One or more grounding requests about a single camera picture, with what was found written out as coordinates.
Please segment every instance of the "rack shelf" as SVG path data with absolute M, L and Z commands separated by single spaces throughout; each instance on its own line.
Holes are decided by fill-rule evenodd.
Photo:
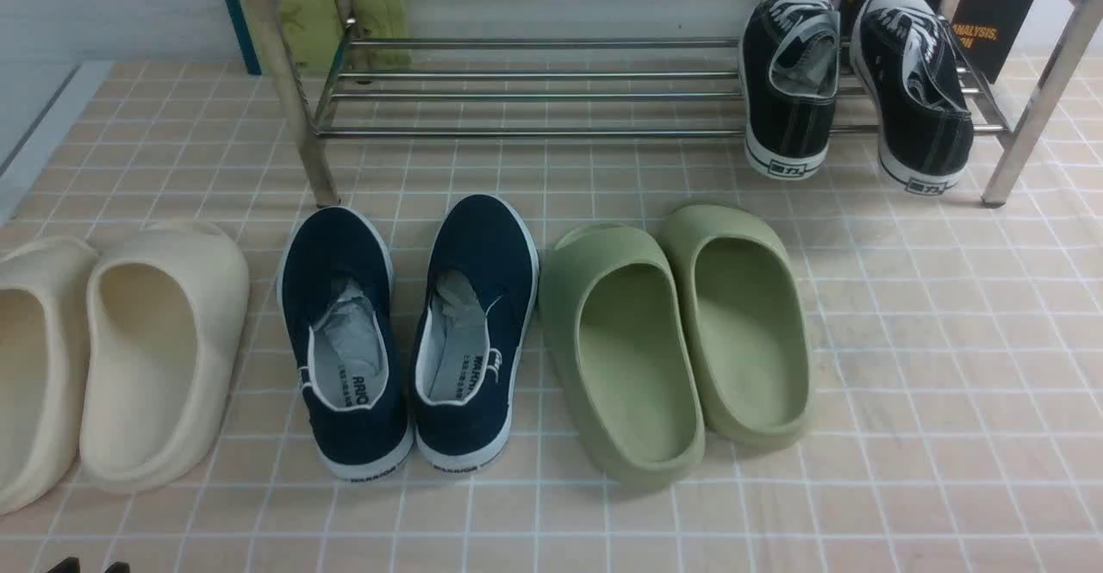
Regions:
M 1038 86 L 1024 114 L 1009 118 L 993 97 L 992 88 L 983 75 L 965 57 L 961 45 L 956 44 L 959 56 L 957 74 L 965 95 L 975 102 L 984 117 L 976 123 L 978 135 L 996 136 L 1004 146 L 1004 153 L 989 181 L 982 200 L 989 206 L 1000 206 L 1007 201 L 1027 158 L 1034 150 L 1041 131 L 1057 102 L 1069 83 L 1077 64 L 1086 51 L 1095 29 L 1103 20 L 1103 0 L 1070 0 L 1074 11 L 1065 24 Z M 513 102 L 736 102 L 740 93 L 736 89 L 661 89 L 661 91 L 532 91 L 490 92 L 430 88 L 404 88 L 403 83 L 416 82 L 421 86 L 442 82 L 661 82 L 685 81 L 725 82 L 735 81 L 739 72 L 729 68 L 682 68 L 647 71 L 436 71 L 436 70 L 370 70 L 362 65 L 364 50 L 727 50 L 738 46 L 739 40 L 731 36 L 706 38 L 614 38 L 614 39 L 563 39 L 563 38 L 403 38 L 382 39 L 360 34 L 349 0 L 338 0 L 339 10 L 346 19 L 345 32 L 335 52 L 333 64 L 326 77 L 315 110 L 309 109 L 299 79 L 283 42 L 278 12 L 274 0 L 245 0 L 251 18 L 256 21 L 255 35 L 268 55 L 266 73 L 276 83 L 283 105 L 291 135 L 299 148 L 303 168 L 319 205 L 335 204 L 339 201 L 332 177 L 324 156 L 324 140 L 331 139 L 378 139 L 378 138 L 535 138 L 535 139 L 645 139 L 645 138 L 729 138 L 741 137 L 742 126 L 716 128 L 682 127 L 362 127 L 334 126 L 333 119 L 339 105 L 349 102 L 450 102 L 450 103 L 513 103 Z M 379 83 L 371 88 L 364 84 Z M 840 85 L 840 99 L 861 95 L 853 84 Z M 836 125 L 833 134 L 868 135 L 877 131 L 872 123 Z

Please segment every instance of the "metal rail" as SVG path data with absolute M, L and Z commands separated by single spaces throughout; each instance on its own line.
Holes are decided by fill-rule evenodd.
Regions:
M 647 79 L 736 79 L 737 71 L 351 71 L 341 79 L 364 82 L 393 79 L 408 82 L 579 82 Z
M 836 125 L 832 134 L 877 134 L 877 125 Z M 982 136 L 993 136 L 1004 131 L 999 125 L 976 125 L 974 131 Z M 538 127 L 518 128 L 428 128 L 428 127 L 329 127 L 318 135 L 326 139 L 364 138 L 537 138 L 537 139 L 608 139 L 608 138 L 741 138 L 743 127 L 720 129 L 608 129 L 586 127 Z
M 733 71 L 643 71 L 643 72 L 579 72 L 579 71 L 368 71 L 354 57 L 363 50 L 727 50 L 737 47 L 733 38 L 624 38 L 624 39 L 374 39 L 346 33 L 334 59 L 333 67 L 323 89 L 319 109 L 311 115 L 302 95 L 302 84 L 282 38 L 279 18 L 272 0 L 244 0 L 251 12 L 254 36 L 264 46 L 265 70 L 271 75 L 283 105 L 288 130 L 297 145 L 307 178 L 320 205 L 338 202 L 336 191 L 323 152 L 328 139 L 372 138 L 534 138 L 534 139 L 607 139 L 607 138 L 729 138 L 740 137 L 742 127 L 715 129 L 678 128 L 411 128 L 411 127 L 334 127 L 331 126 L 333 107 L 342 100 L 688 100 L 733 99 L 735 92 L 667 92 L 667 93 L 521 93 L 521 92 L 435 92 L 385 89 L 374 92 L 352 86 L 355 82 L 408 81 L 431 83 L 442 81 L 500 81 L 500 82 L 564 82 L 564 81 L 666 81 L 731 79 Z M 964 79 L 967 95 L 986 123 L 978 123 L 978 135 L 996 135 L 1004 146 L 1004 155 L 985 189 L 983 201 L 999 206 L 1015 185 L 1027 158 L 1041 136 L 1041 130 L 1057 107 L 1057 102 L 1086 51 L 1095 29 L 1103 21 L 1103 0 L 1070 0 L 1075 7 L 1063 34 L 1046 65 L 1024 114 L 1008 118 L 996 105 L 992 89 L 983 76 L 975 74 L 968 62 L 960 62 L 957 72 Z M 860 94 L 857 88 L 844 86 L 844 96 Z M 1015 123 L 1010 129 L 1009 123 Z M 837 125 L 833 134 L 872 134 L 875 124 Z
M 866 97 L 865 91 L 858 86 L 839 87 L 842 97 Z M 962 88 L 965 96 L 979 95 L 975 86 Z M 325 98 L 332 102 L 725 102 L 739 99 L 739 91 L 658 91 L 654 93 L 471 93 L 463 91 L 341 91 L 330 93 Z

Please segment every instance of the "shoe insole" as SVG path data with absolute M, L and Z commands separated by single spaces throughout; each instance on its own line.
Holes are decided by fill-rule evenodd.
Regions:
M 21 289 L 0 290 L 0 485 L 14 480 L 31 453 L 46 392 L 46 319 Z
M 486 329 L 453 327 L 443 335 L 437 374 L 429 384 L 430 401 L 462 401 L 482 380 L 486 360 Z
M 195 321 L 188 298 L 164 272 L 140 263 L 104 273 L 99 294 L 105 317 L 94 348 L 99 372 L 89 394 L 103 458 L 136 467 L 169 443 L 180 423 L 196 365 Z M 212 399 L 212 411 L 223 400 Z
M 579 328 L 579 368 L 600 421 L 633 461 L 677 457 L 697 429 L 668 280 L 630 265 L 590 293 Z
M 789 272 L 765 248 L 719 238 L 697 257 L 698 325 L 721 400 L 748 427 L 788 424 L 807 400 L 807 356 Z
M 358 306 L 346 306 L 340 317 L 340 328 L 314 331 L 315 389 L 335 407 L 368 405 L 387 383 L 383 339 L 374 315 Z

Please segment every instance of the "white baseboard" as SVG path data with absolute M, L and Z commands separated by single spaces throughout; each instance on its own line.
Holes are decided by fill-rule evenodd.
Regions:
M 0 224 L 15 213 L 23 197 L 42 173 L 54 149 L 65 140 L 69 128 L 107 79 L 114 62 L 90 61 L 77 67 L 65 87 L 57 94 L 8 168 L 0 172 Z

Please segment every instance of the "olive green slide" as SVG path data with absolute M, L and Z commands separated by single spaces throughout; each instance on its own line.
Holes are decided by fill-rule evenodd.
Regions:
M 671 214 L 658 243 L 677 278 L 705 422 L 746 446 L 795 443 L 812 382 L 796 284 L 777 233 L 750 213 L 698 204 Z
M 539 312 L 593 464 L 641 489 L 689 474 L 705 427 L 674 277 L 655 240 L 610 224 L 568 233 L 545 258 Z

